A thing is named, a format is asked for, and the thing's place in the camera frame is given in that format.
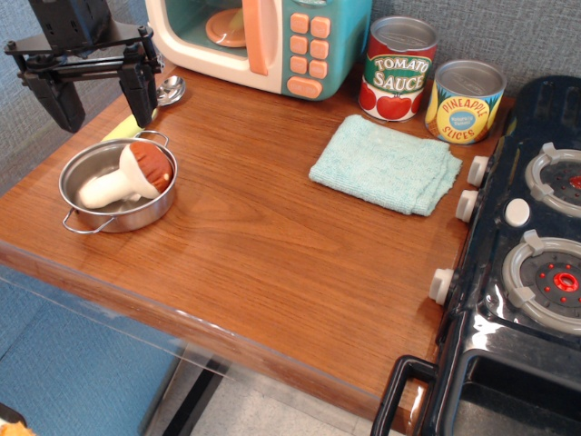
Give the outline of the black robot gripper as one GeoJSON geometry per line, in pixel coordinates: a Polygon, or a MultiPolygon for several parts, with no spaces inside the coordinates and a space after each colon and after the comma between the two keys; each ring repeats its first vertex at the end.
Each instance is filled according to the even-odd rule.
{"type": "MultiPolygon", "coordinates": [[[[86,59],[97,50],[115,46],[133,48],[144,56],[143,64],[124,64],[119,72],[120,86],[136,123],[146,127],[157,107],[154,74],[162,71],[153,47],[153,30],[147,25],[128,25],[113,19],[105,1],[32,1],[42,33],[19,41],[9,41],[5,53],[12,56],[21,71],[31,60],[33,67],[46,69],[50,62],[76,56],[86,59]]],[[[73,83],[58,83],[39,77],[25,82],[58,126],[77,133],[85,111],[73,83]]]]}

